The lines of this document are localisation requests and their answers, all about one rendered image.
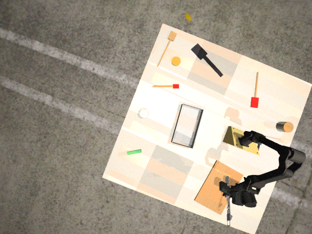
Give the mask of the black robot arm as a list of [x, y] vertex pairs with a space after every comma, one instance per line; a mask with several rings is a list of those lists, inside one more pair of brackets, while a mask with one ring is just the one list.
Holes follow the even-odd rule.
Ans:
[[[304, 152], [289, 146], [282, 146], [278, 143], [275, 143], [259, 132], [245, 131], [244, 136], [238, 139], [240, 145], [242, 146], [249, 147], [249, 144], [252, 142], [259, 145], [264, 144], [267, 147], [276, 150], [280, 155], [277, 169], [260, 175], [249, 175], [247, 178], [244, 177], [244, 181], [238, 184], [238, 188], [242, 192], [241, 195], [238, 192], [230, 192], [230, 195], [232, 195], [232, 203], [238, 206], [245, 205], [245, 207], [249, 208], [256, 207], [257, 201], [254, 195], [259, 195], [261, 188], [263, 188], [266, 184], [274, 181], [285, 178], [292, 178], [294, 173], [302, 167], [306, 159], [306, 154]], [[287, 160], [293, 162], [293, 164], [288, 168], [286, 165]], [[252, 189], [253, 187], [256, 188], [256, 190]]]

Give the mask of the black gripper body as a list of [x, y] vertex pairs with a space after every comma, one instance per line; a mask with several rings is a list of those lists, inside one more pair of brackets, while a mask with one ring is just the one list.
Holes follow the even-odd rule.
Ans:
[[238, 192], [240, 195], [242, 194], [242, 192], [238, 188], [237, 183], [235, 183], [235, 186], [231, 185], [231, 188], [230, 188], [230, 187], [228, 187], [227, 183], [220, 181], [219, 182], [219, 190], [221, 192], [227, 193], [227, 194], [230, 194], [230, 192]]

